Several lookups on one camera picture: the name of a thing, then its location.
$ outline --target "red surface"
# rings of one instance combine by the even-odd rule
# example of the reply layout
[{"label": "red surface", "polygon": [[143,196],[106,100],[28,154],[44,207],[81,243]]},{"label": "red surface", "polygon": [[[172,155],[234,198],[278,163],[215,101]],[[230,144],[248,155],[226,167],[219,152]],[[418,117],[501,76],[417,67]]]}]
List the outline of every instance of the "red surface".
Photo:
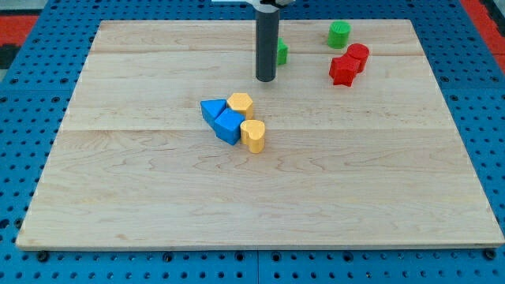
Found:
[{"label": "red surface", "polygon": [[357,59],[360,62],[360,66],[357,69],[358,73],[363,72],[365,70],[366,61],[368,56],[370,55],[370,50],[368,47],[361,43],[353,43],[347,47],[347,52],[344,56],[350,56],[351,58]]},{"label": "red surface", "polygon": [[473,24],[479,30],[482,39],[495,56],[499,67],[505,73],[505,38],[498,32],[498,27],[488,15],[488,9],[478,0],[460,0]]},{"label": "red surface", "polygon": [[0,46],[13,44],[22,46],[39,16],[0,17]]},{"label": "red surface", "polygon": [[330,76],[333,78],[333,85],[343,84],[350,87],[356,77],[360,61],[350,56],[333,58],[330,66]]}]

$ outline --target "yellow heart-shaped block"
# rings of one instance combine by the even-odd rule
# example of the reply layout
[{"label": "yellow heart-shaped block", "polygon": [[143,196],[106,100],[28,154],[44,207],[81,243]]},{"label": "yellow heart-shaped block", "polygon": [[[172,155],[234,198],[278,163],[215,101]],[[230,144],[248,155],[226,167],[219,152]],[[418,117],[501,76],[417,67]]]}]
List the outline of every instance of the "yellow heart-shaped block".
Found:
[{"label": "yellow heart-shaped block", "polygon": [[262,121],[246,120],[240,124],[241,142],[249,146],[251,153],[260,153],[265,148],[265,124]]}]

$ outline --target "green block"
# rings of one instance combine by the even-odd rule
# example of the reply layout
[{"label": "green block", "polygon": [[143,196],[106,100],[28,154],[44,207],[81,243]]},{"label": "green block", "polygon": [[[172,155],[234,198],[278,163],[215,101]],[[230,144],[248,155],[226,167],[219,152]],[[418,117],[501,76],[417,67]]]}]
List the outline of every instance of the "green block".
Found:
[{"label": "green block", "polygon": [[346,47],[349,39],[350,24],[346,21],[334,21],[331,23],[328,33],[328,46],[335,49]]},{"label": "green block", "polygon": [[277,40],[277,65],[283,65],[287,62],[287,45],[282,41],[282,38]]}]

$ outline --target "blue block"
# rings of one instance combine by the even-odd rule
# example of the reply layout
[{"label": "blue block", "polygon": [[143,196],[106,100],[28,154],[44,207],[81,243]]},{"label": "blue block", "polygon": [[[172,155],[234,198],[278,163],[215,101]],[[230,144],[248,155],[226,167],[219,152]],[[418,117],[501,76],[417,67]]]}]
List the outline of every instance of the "blue block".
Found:
[{"label": "blue block", "polygon": [[228,144],[235,145],[240,139],[240,124],[244,120],[244,115],[230,108],[225,109],[215,120],[215,135]]},{"label": "blue block", "polygon": [[200,102],[204,120],[214,128],[215,119],[226,109],[225,99],[211,99]]}]

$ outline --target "green cylinder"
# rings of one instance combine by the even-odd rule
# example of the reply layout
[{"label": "green cylinder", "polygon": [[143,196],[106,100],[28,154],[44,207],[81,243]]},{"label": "green cylinder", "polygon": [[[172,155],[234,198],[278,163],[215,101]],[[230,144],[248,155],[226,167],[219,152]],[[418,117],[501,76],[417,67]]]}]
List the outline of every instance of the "green cylinder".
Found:
[{"label": "green cylinder", "polygon": [[346,47],[349,39],[350,24],[345,21],[334,21],[331,23],[328,33],[328,46],[335,49]]}]

